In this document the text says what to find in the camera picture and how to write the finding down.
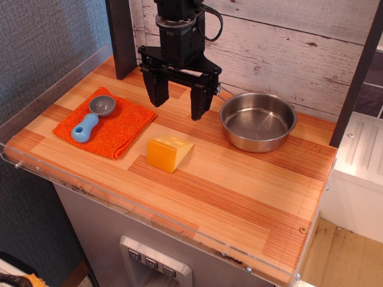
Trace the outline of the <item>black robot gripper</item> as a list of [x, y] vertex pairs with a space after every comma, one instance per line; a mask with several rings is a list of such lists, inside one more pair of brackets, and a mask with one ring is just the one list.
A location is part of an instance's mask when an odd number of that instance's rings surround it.
[[205, 14], [157, 14], [160, 45], [142, 45], [141, 71], [150, 102], [160, 107], [169, 99], [168, 81], [191, 88], [191, 118], [200, 120], [209, 111], [212, 97], [220, 89], [221, 68], [204, 56], [205, 42], [216, 41], [220, 35], [205, 35]]

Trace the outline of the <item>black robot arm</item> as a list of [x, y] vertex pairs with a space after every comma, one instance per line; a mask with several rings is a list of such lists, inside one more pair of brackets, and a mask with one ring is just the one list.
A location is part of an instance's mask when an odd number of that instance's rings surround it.
[[160, 46], [140, 46], [140, 64], [150, 102], [169, 99], [169, 82], [190, 87], [191, 118], [200, 120], [219, 93], [221, 68], [205, 55], [205, 14], [221, 14], [202, 1], [156, 1]]

